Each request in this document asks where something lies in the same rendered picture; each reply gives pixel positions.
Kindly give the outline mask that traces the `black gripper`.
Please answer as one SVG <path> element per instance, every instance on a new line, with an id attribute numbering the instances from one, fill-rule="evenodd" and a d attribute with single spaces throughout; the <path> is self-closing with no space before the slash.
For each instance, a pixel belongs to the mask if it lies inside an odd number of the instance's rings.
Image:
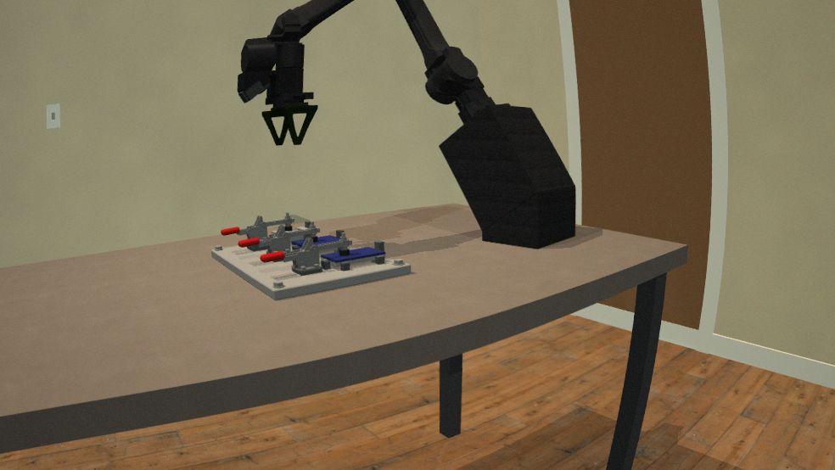
<path id="1" fill-rule="evenodd" d="M 317 112 L 318 105 L 308 105 L 308 102 L 304 103 L 306 99 L 313 99 L 314 92 L 303 92 L 303 75 L 304 75 L 304 68 L 292 68 L 296 69 L 295 71 L 295 93 L 283 93 L 277 96 L 266 98 L 266 104 L 273 104 L 273 108 L 271 111 L 263 111 L 262 116 L 272 134 L 273 140 L 275 144 L 283 145 L 284 139 L 286 137 L 287 131 L 289 129 L 290 136 L 292 138 L 294 145 L 300 145 L 303 141 L 305 133 L 307 131 L 308 126 L 311 123 L 311 120 L 314 114 Z M 305 99 L 304 99 L 305 96 Z M 270 101 L 269 101 L 270 100 Z M 291 103 L 292 102 L 292 103 Z M 291 103 L 291 104 L 288 104 Z M 304 114 L 306 113 L 306 117 L 301 127 L 300 134 L 297 137 L 295 128 L 294 128 L 294 119 L 293 114 Z M 278 138 L 277 132 L 275 127 L 272 123 L 272 117 L 281 117 L 283 116 L 285 119 L 283 121 L 283 129 Z M 286 124 L 287 123 L 287 124 Z"/>

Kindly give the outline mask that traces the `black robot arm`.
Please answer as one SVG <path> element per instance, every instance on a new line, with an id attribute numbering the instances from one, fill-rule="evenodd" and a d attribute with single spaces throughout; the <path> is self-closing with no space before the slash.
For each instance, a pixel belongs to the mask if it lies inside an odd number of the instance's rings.
<path id="1" fill-rule="evenodd" d="M 246 40 L 241 52 L 243 73 L 238 75 L 238 95 L 243 102 L 248 103 L 265 90 L 267 98 L 295 92 L 296 69 L 292 68 L 304 67 L 305 45 L 299 40 L 353 1 L 310 0 L 279 15 L 267 37 Z M 440 104 L 456 100 L 463 124 L 487 104 L 495 104 L 486 94 L 474 63 L 460 48 L 448 45 L 425 2 L 396 2 L 423 54 L 428 95 Z M 274 65 L 276 70 L 272 70 Z"/>

